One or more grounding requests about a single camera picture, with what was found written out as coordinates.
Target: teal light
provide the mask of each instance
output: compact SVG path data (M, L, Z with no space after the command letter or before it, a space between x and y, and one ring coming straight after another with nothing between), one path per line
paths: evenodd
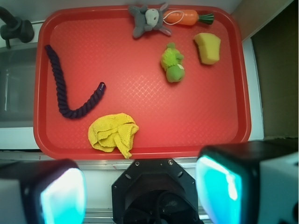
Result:
M86 185L81 170L71 168L41 193L45 224L81 224L86 210Z
M215 224L241 221L241 177L209 156L196 164L196 188L200 203Z

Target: orange toy carrot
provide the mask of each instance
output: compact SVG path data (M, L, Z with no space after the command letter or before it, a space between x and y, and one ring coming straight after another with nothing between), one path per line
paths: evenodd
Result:
M182 24L192 26L196 22L203 22L211 25L214 21L214 14L198 15L195 10L168 10L164 13L164 22L169 25Z

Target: green plush toy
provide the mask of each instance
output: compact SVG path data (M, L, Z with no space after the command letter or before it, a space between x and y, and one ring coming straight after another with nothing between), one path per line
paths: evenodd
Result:
M175 46L175 43L169 43L161 57L161 65L166 71L166 77L170 83L180 82L185 76L185 69L182 66L184 55Z

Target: tray rim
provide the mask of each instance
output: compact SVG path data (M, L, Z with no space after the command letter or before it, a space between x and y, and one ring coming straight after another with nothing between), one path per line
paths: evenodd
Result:
M159 8L160 5L151 5L150 8ZM34 95L34 137L36 140L37 145L39 148L48 156L55 158L55 159L61 159L61 158L71 158L76 160L94 160L94 159L101 159L101 160L110 160L110 159L123 159L122 155L119 152L116 152L117 150L114 150L112 153L104 153L104 152L98 152L95 150L95 153L93 154L69 154L69 153L58 153L56 150L52 151L49 150L49 148L57 148L54 146L48 139L44 139L44 137L41 135L41 131L44 129L44 133L46 133L45 128L40 122L40 116L42 116L42 113L39 112L40 102L39 102L39 96L41 93L46 93L46 88L41 88L40 86L40 74L42 72L42 63L43 59L46 56L46 52L43 50L43 47L47 44L45 42L45 32L47 29L54 29L56 24L56 20L59 19L61 16L66 17L68 15L77 14L77 13L86 13L86 14L98 14L99 12L107 12L107 11L115 11L115 10L121 10L121 11L127 11L128 6L102 6L102 7L82 7L82 8L71 8L71 9L62 9L59 11L56 11L53 13L50 17L48 17L45 22L43 23L38 43L37 43L37 54L36 54L36 78L35 78L35 95ZM238 61L239 64L238 72L240 72L240 75L238 78L241 80L238 83L242 83L242 86L236 86L236 88L242 89L242 95L238 96L236 94L236 97L239 99L242 99L242 112L239 111L239 106L237 106L238 110L238 124L240 126L240 121L246 126L246 130L243 133L239 133L239 129L237 130L236 136L231 140L231 142L227 142L228 144L231 143L240 143L245 142L249 139L250 132L251 132L251 116L250 116L250 107L249 107L249 93L247 88L247 77L246 77L246 70L245 70L245 61L243 56L243 49L242 49L242 40L239 28L237 26L237 23L234 21L232 16L228 14L227 12L223 11L222 9L219 9L217 7L206 7L206 6L184 6L184 5L170 5L170 10L175 9L194 9L196 11L208 11L213 12L215 15L222 16L222 19L227 20L231 24L231 30L233 32L228 32L229 35L229 42L231 43L231 37L234 37L235 41L234 44L237 48L237 54L234 55L235 59ZM182 146L182 147L143 147L143 152L134 153L134 147L131 151L132 153L132 159L144 159L144 158L151 158L151 159L157 159L157 158L175 158L175 157L194 157L197 156L200 152L200 149L203 147L203 145L199 146Z

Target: gray stuffed donkey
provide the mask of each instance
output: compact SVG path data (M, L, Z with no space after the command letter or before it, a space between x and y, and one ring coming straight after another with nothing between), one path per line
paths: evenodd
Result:
M162 33L170 36L171 30L163 26L163 14L167 11L168 4L164 4L160 9L148 9L147 5L142 7L129 6L129 13L134 16L135 28L133 37L138 38L144 32L160 30Z

